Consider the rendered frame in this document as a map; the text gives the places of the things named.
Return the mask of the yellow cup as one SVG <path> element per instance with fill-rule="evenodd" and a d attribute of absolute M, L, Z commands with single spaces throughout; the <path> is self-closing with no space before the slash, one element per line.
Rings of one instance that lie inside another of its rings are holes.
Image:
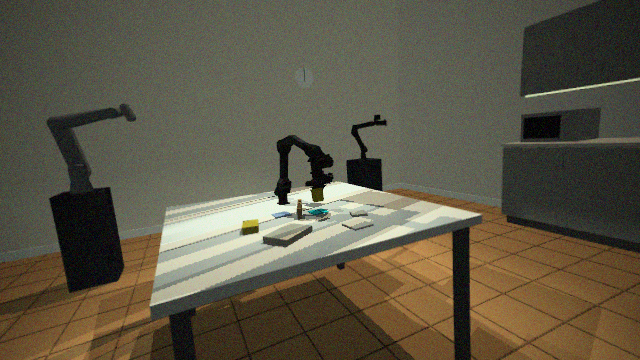
<path fill-rule="evenodd" d="M 321 202 L 324 201 L 323 196 L 323 188 L 311 189 L 312 200 L 313 202 Z"/>

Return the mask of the yellow rectangular block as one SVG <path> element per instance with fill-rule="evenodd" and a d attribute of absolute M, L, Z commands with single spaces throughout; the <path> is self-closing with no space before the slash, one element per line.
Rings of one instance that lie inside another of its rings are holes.
<path fill-rule="evenodd" d="M 258 219 L 243 221 L 242 232 L 243 234 L 259 232 Z"/>

